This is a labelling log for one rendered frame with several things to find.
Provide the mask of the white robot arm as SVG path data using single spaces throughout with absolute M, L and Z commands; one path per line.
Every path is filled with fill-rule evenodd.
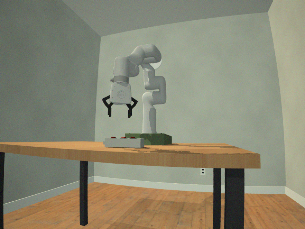
M 153 44 L 137 46 L 134 51 L 126 56 L 117 57 L 114 61 L 113 78 L 110 81 L 123 81 L 129 83 L 129 77 L 139 74 L 139 65 L 144 72 L 144 87 L 147 90 L 142 96 L 143 101 L 143 134 L 156 134 L 156 109 L 153 105 L 166 103 L 166 81 L 163 76 L 155 76 L 155 69 L 150 63 L 161 61 L 161 53 Z

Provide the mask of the grey power strip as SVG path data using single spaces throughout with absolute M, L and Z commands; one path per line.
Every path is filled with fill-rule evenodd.
M 103 141 L 103 145 L 105 147 L 130 147 L 130 148 L 142 148 L 144 147 L 144 138 L 105 138 L 105 141 Z

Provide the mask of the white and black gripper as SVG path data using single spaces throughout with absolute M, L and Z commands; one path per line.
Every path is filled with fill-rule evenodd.
M 110 98 L 110 104 L 106 102 Z M 127 82 L 117 81 L 112 83 L 110 95 L 102 99 L 105 106 L 108 108 L 108 115 L 111 117 L 111 106 L 114 104 L 125 105 L 129 108 L 128 118 L 132 116 L 132 109 L 136 106 L 137 100 L 131 97 L 131 86 Z M 131 105 L 131 101 L 134 102 Z

